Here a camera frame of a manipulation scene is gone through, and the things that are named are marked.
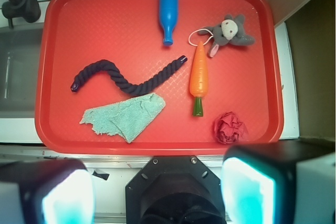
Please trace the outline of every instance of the crumpled fabric ball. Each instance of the crumpled fabric ball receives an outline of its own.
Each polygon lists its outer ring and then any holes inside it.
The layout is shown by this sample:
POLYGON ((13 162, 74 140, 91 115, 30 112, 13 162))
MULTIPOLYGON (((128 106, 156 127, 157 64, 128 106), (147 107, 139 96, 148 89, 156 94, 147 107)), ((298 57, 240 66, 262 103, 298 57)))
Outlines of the crumpled fabric ball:
POLYGON ((228 112, 215 120, 215 137, 223 144, 248 141, 248 131, 245 124, 233 112, 228 112))

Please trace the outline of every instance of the orange carrot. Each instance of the orange carrot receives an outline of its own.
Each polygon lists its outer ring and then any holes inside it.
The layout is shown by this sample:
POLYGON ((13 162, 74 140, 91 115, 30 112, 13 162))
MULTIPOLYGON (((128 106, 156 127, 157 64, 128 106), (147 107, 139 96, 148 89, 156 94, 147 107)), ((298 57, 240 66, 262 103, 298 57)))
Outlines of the orange carrot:
POLYGON ((202 97, 208 92, 208 66, 203 42, 196 48, 190 75, 189 91, 195 97, 193 116, 203 116, 202 97))

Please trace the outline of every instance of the metal sink basin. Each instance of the metal sink basin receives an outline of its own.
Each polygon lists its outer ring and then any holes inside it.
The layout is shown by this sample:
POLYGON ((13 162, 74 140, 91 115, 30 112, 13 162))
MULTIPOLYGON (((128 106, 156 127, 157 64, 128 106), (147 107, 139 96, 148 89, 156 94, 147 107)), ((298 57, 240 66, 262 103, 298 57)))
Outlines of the metal sink basin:
POLYGON ((0 118, 33 118, 43 24, 0 28, 0 118))

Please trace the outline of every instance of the blue bottle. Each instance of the blue bottle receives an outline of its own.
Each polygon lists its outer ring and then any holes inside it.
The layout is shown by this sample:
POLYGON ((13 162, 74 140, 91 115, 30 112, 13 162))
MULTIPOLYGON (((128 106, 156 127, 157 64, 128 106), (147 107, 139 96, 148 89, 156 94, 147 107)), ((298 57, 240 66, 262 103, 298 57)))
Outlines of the blue bottle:
POLYGON ((159 15, 164 31, 163 44, 165 46, 173 44, 172 34, 177 23, 178 11, 179 0, 160 0, 159 15))

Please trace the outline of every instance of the stuffed elephant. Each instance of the stuffed elephant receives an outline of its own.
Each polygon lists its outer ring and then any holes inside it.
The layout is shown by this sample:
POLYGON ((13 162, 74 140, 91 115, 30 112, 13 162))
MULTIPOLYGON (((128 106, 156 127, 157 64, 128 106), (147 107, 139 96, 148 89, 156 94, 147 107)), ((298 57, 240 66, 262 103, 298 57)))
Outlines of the stuffed elephant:
MULTIPOLYGON (((213 33, 214 42, 209 50, 209 56, 214 57, 220 46, 224 46, 228 43, 235 46, 249 46, 255 42, 254 37, 245 33, 243 24, 245 16, 240 14, 236 18, 233 18, 231 14, 227 14, 225 19, 220 24, 212 27, 204 27, 213 33)), ((198 34, 206 34, 207 31, 200 30, 198 34)))

